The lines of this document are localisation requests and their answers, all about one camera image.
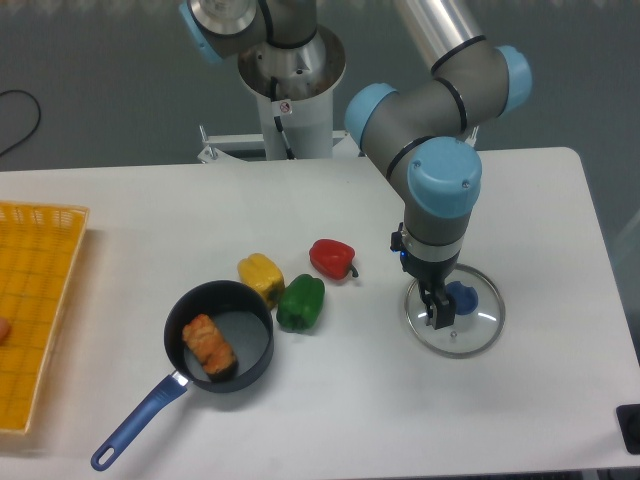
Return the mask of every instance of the green bell pepper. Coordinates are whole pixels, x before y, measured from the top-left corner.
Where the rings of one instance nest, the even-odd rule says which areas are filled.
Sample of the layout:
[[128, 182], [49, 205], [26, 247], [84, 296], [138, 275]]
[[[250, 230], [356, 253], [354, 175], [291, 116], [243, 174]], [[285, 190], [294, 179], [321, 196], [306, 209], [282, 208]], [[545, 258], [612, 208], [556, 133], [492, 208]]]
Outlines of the green bell pepper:
[[323, 301], [324, 282], [303, 273], [284, 290], [276, 319], [289, 330], [309, 329], [316, 324]]

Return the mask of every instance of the red bell pepper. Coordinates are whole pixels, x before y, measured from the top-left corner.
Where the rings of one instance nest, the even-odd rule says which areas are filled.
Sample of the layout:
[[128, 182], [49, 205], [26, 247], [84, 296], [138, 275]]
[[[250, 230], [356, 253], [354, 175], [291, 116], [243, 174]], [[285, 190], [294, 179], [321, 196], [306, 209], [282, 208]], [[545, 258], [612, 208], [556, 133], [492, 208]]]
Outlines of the red bell pepper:
[[349, 272], [354, 278], [358, 276], [352, 264], [355, 256], [356, 251], [349, 245], [327, 238], [318, 240], [309, 250], [311, 265], [333, 280], [342, 280]]

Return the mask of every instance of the gray floor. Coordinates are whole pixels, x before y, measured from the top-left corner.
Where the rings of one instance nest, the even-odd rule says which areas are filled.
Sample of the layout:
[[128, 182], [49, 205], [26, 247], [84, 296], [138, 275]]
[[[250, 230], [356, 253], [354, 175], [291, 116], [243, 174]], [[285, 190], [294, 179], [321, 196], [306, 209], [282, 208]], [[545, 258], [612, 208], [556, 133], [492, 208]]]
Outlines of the gray floor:
[[[348, 57], [335, 91], [336, 129], [344, 128], [346, 106], [364, 86], [384, 81], [402, 91], [429, 79], [391, 3], [318, 2], [321, 22], [342, 39]], [[640, 111], [640, 2], [469, 3], [491, 41], [526, 54], [535, 81], [524, 108], [481, 128], [478, 149], [575, 149], [605, 241], [617, 254], [612, 245], [640, 208], [633, 143]], [[42, 105], [39, 130], [0, 157], [0, 170], [191, 163], [200, 150], [199, 123], [211, 135], [257, 133], [253, 99], [234, 60], [219, 67], [201, 61], [177, 4], [0, 2], [0, 91], [25, 89]], [[0, 98], [0, 151], [34, 118], [26, 98]], [[615, 269], [638, 351], [639, 267], [640, 247]]]

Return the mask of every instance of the yellow bell pepper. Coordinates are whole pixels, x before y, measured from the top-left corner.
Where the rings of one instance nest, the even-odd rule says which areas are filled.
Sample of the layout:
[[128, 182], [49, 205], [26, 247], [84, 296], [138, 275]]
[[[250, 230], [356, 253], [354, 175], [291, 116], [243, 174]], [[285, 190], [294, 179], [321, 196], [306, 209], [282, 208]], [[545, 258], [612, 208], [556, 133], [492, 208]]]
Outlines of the yellow bell pepper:
[[284, 276], [266, 255], [252, 253], [238, 263], [238, 274], [245, 285], [253, 288], [273, 308], [284, 293]]

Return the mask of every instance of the white table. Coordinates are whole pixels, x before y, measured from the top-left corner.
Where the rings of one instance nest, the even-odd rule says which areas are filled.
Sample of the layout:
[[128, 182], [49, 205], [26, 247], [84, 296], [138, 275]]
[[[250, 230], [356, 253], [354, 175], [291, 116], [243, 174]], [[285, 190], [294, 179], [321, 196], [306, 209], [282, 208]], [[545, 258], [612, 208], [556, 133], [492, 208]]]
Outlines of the white table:
[[[403, 205], [367, 159], [13, 172], [3, 199], [80, 204], [89, 230], [32, 432], [0, 437], [3, 478], [356, 478], [632, 466], [615, 417], [640, 370], [578, 156], [486, 152], [461, 261], [505, 303], [498, 342], [466, 360], [404, 320], [411, 278], [389, 236]], [[89, 458], [172, 368], [166, 316], [237, 279], [252, 252], [290, 281], [335, 238], [360, 278], [327, 281], [313, 335], [276, 327], [251, 387], [195, 387], [114, 465]]]

